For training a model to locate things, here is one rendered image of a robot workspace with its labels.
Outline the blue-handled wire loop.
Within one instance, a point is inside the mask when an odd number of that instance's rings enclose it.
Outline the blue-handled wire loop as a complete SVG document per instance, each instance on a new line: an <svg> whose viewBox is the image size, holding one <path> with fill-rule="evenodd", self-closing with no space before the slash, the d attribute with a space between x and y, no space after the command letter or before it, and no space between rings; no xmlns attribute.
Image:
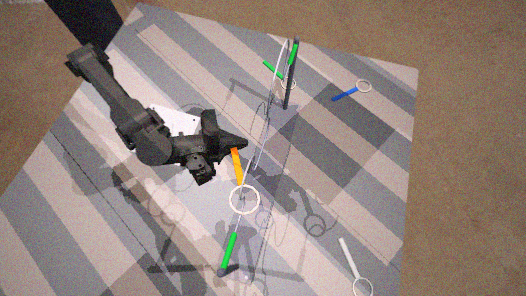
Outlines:
<svg viewBox="0 0 526 296"><path fill-rule="evenodd" d="M366 81L366 82L368 82L369 85L370 85L370 89L367 90L367 91L361 91L361 90L359 90L358 87L357 87L357 83L360 82L360 81ZM338 99L340 99L340 98L343 98L343 97L345 97L345 96L347 96L347 95L349 95L349 94L351 94L351 93L353 93L353 92L360 91L360 92L364 92L364 93L366 93L366 92L369 92L369 91L372 89L372 85L371 85L371 83L370 83L369 81L367 81L367 80L358 80L358 81L356 82L355 86L356 86L355 88L353 88L353 89L351 89L351 90L349 90L349 91L346 91L346 92L344 92L344 93L342 93L342 94L340 94L340 95L338 95L338 96L335 96L335 97L333 97L331 100L334 102L334 101L336 101L336 100L338 100Z"/></svg>

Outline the orange handle with grey loop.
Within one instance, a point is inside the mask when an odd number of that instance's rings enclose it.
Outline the orange handle with grey loop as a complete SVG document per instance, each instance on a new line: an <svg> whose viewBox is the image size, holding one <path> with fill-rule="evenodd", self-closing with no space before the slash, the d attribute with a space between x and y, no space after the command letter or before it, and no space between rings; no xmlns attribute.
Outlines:
<svg viewBox="0 0 526 296"><path fill-rule="evenodd" d="M230 148L230 150L231 150L231 154L232 154L232 159L233 159L233 164L234 164L234 169L235 169L235 174L236 174L238 186L235 187L231 191L231 193L229 195L229 205L230 205L231 209L237 214L241 214L241 215L252 214L256 209L258 209L260 201L261 201L259 192L253 186L247 185L247 184L245 184L245 182L244 182L244 185L243 185L243 187L247 187L247 188L252 189L257 195L257 199L258 200L257 200L256 206L251 211L247 211L247 212L239 211L232 204L233 193L241 187L241 183L242 183L242 179L243 179L243 173L242 173L242 169L241 169L241 164L240 164L240 160L239 160L237 147Z"/></svg>

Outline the white ring with straight handle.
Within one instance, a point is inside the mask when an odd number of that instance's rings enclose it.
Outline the white ring with straight handle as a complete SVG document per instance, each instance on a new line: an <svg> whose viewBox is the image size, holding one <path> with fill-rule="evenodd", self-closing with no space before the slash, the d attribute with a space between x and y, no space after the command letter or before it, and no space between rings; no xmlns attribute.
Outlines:
<svg viewBox="0 0 526 296"><path fill-rule="evenodd" d="M354 289L354 288L355 288L355 283L356 283L356 281L359 280L359 279L364 279L364 280L366 280L367 282L369 282L369 284L370 284L370 286L371 286L371 295L370 295L370 296L373 296L373 286L372 286L372 283L371 283L367 278L365 278L365 277L360 277L359 272L358 272L358 270L357 270L357 268L356 268L356 266L355 266L355 263L354 263L354 261L353 261L351 255L350 255L350 252L349 252L349 250L347 250L347 248L346 248L346 246L345 246L345 242L344 242L343 238L342 238L342 237L341 237L341 238L338 238L338 241L339 241L339 243L340 243L340 246L341 246L341 249L342 249L342 251L343 251L343 253L344 253L344 256L346 256L346 258L347 258L347 260L348 260L348 262L349 262L349 265L350 265L350 267L351 267L351 269L352 269L352 271L353 271L353 274L354 274L354 276L355 276L355 278L356 278L356 279L354 280L354 282L353 282L353 285L352 285L352 290L353 290L355 296L357 296L357 294L356 294L356 292L355 292L355 289Z"/></svg>

